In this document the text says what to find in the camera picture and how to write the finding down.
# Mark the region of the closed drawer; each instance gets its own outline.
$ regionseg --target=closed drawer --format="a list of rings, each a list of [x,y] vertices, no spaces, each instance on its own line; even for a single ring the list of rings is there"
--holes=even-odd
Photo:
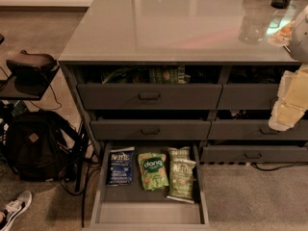
[[[204,163],[290,163],[308,162],[308,150],[299,146],[210,145],[203,147]]]
[[[223,85],[218,109],[270,110],[277,100],[277,84]]]
[[[167,154],[166,146],[135,147],[133,183],[127,186],[106,186],[111,149],[116,148],[107,144],[91,224],[87,230],[212,230],[208,223],[196,147],[191,150],[191,159],[196,161],[196,167],[193,169],[194,204],[168,199],[168,188],[157,191],[145,191],[142,188],[138,154],[144,152]]]
[[[77,89],[86,110],[210,110],[221,85],[81,84]]]
[[[209,140],[307,141],[308,121],[301,120],[293,129],[277,132],[268,120],[216,120]]]
[[[98,120],[90,127],[102,140],[205,140],[211,123],[202,120]]]

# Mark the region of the drawer handle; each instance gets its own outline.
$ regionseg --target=drawer handle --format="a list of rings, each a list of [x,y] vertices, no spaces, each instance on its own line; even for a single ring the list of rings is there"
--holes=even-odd
[[[141,101],[160,100],[161,95],[157,92],[145,92],[138,95],[138,99]]]
[[[255,155],[247,155],[247,153],[245,152],[244,153],[244,156],[247,158],[247,159],[262,159],[262,155],[260,152],[258,152],[257,154]]]
[[[260,133],[263,135],[279,135],[280,132],[279,131],[269,131],[269,132],[264,132],[261,128],[260,128]]]
[[[160,129],[156,129],[152,132],[145,132],[143,131],[143,129],[141,129],[141,133],[145,136],[149,136],[149,135],[158,135],[159,133],[161,133],[161,130]]]

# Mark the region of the floor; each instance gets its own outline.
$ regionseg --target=floor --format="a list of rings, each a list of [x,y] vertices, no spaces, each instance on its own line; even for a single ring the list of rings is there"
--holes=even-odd
[[[61,55],[83,12],[0,12],[0,66],[18,51]],[[5,76],[0,71],[0,79]],[[80,117],[61,72],[52,83],[63,107],[59,114],[77,126]],[[49,89],[41,101],[44,109],[57,107]],[[36,107],[27,103],[30,110]],[[261,171],[243,165],[203,165],[204,189],[211,226],[217,231],[306,231],[308,230],[308,166]],[[94,173],[87,187],[84,205],[87,227],[97,188]],[[64,191],[59,182],[26,182],[16,179],[7,166],[0,166],[0,207],[24,190],[33,193],[27,212],[13,224],[12,231],[82,229],[82,196]]]

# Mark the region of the gray tabletop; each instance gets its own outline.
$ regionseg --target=gray tabletop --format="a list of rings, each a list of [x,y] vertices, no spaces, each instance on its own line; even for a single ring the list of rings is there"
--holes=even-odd
[[[93,0],[61,63],[294,63],[269,36],[307,5],[270,0]]]

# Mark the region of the sneaker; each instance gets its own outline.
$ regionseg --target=sneaker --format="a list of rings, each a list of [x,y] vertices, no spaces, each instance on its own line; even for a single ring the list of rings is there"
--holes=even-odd
[[[0,223],[0,231],[9,231],[13,225],[14,220],[22,213],[24,213],[32,202],[32,194],[29,191],[22,192],[17,200],[6,205],[1,212],[4,214],[4,219]]]

